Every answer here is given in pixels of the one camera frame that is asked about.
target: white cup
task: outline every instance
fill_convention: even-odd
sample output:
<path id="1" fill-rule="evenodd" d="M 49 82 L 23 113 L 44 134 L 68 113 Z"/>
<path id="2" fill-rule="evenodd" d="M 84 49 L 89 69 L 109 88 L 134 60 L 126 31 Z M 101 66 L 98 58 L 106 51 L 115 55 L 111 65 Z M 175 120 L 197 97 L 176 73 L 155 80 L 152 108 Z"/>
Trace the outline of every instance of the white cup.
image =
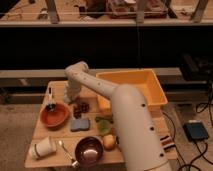
<path id="1" fill-rule="evenodd" d="M 49 136 L 34 144 L 29 149 L 29 155 L 33 159 L 39 159 L 54 152 L 56 152 L 56 144 Z"/>

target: cable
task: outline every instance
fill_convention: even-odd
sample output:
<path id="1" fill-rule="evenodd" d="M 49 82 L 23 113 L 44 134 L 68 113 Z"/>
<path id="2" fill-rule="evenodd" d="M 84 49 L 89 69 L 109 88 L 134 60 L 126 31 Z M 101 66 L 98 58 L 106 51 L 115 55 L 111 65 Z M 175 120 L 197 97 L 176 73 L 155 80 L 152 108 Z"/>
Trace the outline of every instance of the cable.
<path id="1" fill-rule="evenodd" d="M 190 164 L 184 164 L 183 166 L 181 166 L 178 171 L 181 171 L 184 167 L 193 167 L 195 169 L 197 169 L 198 171 L 202 171 L 199 167 L 195 166 L 195 165 L 190 165 Z"/>
<path id="2" fill-rule="evenodd" d="M 167 119 L 169 119 L 169 121 L 172 123 L 172 126 L 173 126 L 173 136 L 172 136 L 172 140 L 175 142 L 175 137 L 176 137 L 176 127 L 175 127 L 175 124 L 174 124 L 174 122 L 173 122 L 173 120 L 172 120 L 172 118 L 165 112 L 165 111 L 163 111 L 163 114 L 164 114 L 164 116 L 166 116 L 167 117 Z M 178 149 L 178 147 L 175 145 L 175 149 L 176 149 L 176 151 L 177 151 L 177 153 L 178 153 L 178 156 L 181 158 L 181 160 L 183 161 L 183 164 L 185 165 L 186 164 L 186 162 L 185 162 L 185 160 L 183 159 L 183 156 L 181 155 L 181 153 L 180 153 L 180 151 L 179 151 L 179 149 Z M 177 158 L 177 161 L 178 161 L 178 164 L 180 165 L 180 167 L 181 167 L 181 163 L 180 163 L 180 160 Z"/>
<path id="3" fill-rule="evenodd" d="M 172 127 L 173 127 L 173 136 L 172 136 L 172 140 L 174 141 L 175 140 L 175 136 L 176 136 L 176 127 L 175 127 L 175 124 L 172 120 L 172 118 L 166 113 L 163 111 L 163 114 L 170 120 L 170 122 L 172 123 Z"/>
<path id="4" fill-rule="evenodd" d="M 210 117 L 210 122 L 213 127 L 213 118 L 212 118 L 212 112 L 211 112 L 211 105 L 212 105 L 212 100 L 213 100 L 213 87 L 212 87 L 212 82 L 207 82 L 209 85 L 209 91 L 208 91 L 208 101 L 206 103 L 202 102 L 196 105 L 196 112 L 197 113 L 202 113 L 205 109 L 208 108 L 209 110 L 209 117 Z"/>
<path id="5" fill-rule="evenodd" d="M 203 152 L 201 152 L 198 156 L 196 156 L 194 159 L 191 160 L 189 165 L 193 165 L 193 163 L 198 160 L 199 158 L 201 158 L 208 150 L 208 144 L 205 142 L 205 149 Z"/>
<path id="6" fill-rule="evenodd" d="M 197 147 L 199 153 L 201 154 L 202 151 L 200 150 L 200 147 L 198 146 L 198 144 L 197 144 L 196 142 L 195 142 L 195 145 L 196 145 L 196 147 Z M 210 161 L 209 159 L 207 159 L 204 155 L 202 155 L 202 157 L 203 157 L 203 159 L 204 159 L 205 161 L 207 161 L 209 164 L 213 165 L 213 162 Z"/>

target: white container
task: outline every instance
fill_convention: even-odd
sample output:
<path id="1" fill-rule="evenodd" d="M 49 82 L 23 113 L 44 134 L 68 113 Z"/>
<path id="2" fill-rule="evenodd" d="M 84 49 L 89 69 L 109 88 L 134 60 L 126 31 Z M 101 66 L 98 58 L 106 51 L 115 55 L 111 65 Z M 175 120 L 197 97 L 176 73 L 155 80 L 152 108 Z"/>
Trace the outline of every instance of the white container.
<path id="1" fill-rule="evenodd" d="M 50 136 L 42 139 L 29 149 L 29 154 L 33 159 L 39 159 L 54 152 L 56 152 L 56 144 Z"/>

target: utensil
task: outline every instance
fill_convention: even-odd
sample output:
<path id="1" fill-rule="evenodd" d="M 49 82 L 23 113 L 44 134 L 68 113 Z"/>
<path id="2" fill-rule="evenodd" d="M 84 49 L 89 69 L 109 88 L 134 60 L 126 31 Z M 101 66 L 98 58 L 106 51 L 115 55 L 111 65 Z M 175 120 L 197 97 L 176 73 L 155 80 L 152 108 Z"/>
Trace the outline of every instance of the utensil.
<path id="1" fill-rule="evenodd" d="M 69 151 L 67 150 L 67 148 L 65 148 L 65 146 L 64 146 L 64 142 L 62 141 L 62 140 L 59 140 L 58 141 L 58 144 L 62 147 L 62 149 L 64 150 L 64 152 L 65 152 L 65 154 L 67 155 L 67 157 L 71 160 L 71 165 L 72 165 L 72 167 L 73 168 L 78 168 L 79 167 L 79 163 L 78 163 L 78 161 L 77 160 L 75 160 L 72 156 L 71 156 L 71 154 L 69 153 Z"/>
<path id="2" fill-rule="evenodd" d="M 56 103 L 55 103 L 55 100 L 53 99 L 53 91 L 52 91 L 52 88 L 49 87 L 49 89 L 48 89 L 48 102 L 47 102 L 45 109 L 47 111 L 52 111 L 52 110 L 55 109 L 55 106 L 56 106 Z"/>

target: yellow tray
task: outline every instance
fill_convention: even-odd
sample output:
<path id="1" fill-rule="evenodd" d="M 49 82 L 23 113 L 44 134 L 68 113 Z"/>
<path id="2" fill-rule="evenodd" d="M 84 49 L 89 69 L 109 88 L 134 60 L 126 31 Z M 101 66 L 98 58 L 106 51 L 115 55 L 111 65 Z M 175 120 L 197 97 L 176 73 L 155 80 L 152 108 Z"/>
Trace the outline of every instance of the yellow tray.
<path id="1" fill-rule="evenodd" d="M 167 98 L 152 69 L 127 70 L 97 73 L 96 77 L 118 84 L 132 84 L 146 97 L 150 111 L 159 110 L 161 105 L 167 104 Z M 97 95 L 100 111 L 104 115 L 111 115 L 110 103 L 104 97 Z"/>

